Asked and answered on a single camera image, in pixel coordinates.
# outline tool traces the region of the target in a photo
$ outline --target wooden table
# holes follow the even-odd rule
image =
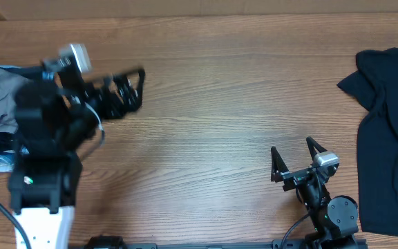
[[[398,46],[398,14],[86,19],[0,22],[0,64],[38,65],[84,43],[94,75],[143,65],[141,111],[105,124],[84,162],[71,242],[271,241],[305,214],[269,181],[269,149],[307,167],[305,137],[341,157],[327,184],[358,200],[357,127],[367,114],[336,84],[365,49]],[[8,174],[0,200],[8,206]],[[312,231],[309,221],[291,237]],[[370,248],[398,238],[359,233]],[[0,248],[14,248],[0,214]]]

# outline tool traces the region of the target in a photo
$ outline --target table surface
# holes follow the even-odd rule
[[[359,199],[367,111],[336,84],[357,52],[398,47],[398,13],[2,21],[0,64],[38,65],[71,42],[86,45],[92,75],[147,71],[139,113],[106,123],[106,144],[84,161],[71,243],[271,241],[305,214],[270,182],[271,146],[294,171],[309,165],[312,136],[341,158],[331,195]],[[291,238],[311,231],[306,221]],[[398,248],[396,237],[357,238]],[[0,214],[0,248],[14,243]]]

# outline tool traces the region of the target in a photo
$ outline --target wooden tabletop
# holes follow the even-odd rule
[[[93,75],[147,71],[141,110],[106,123],[106,144],[84,161],[71,243],[271,241],[305,214],[270,182],[271,146],[294,171],[311,162],[312,136],[341,158],[331,195],[358,201],[367,111],[336,84],[359,51],[398,47],[398,14],[1,21],[0,64],[38,65],[71,42],[86,45]],[[306,221],[291,238],[310,232]],[[396,237],[357,238],[398,248]],[[0,248],[14,243],[0,214]]]

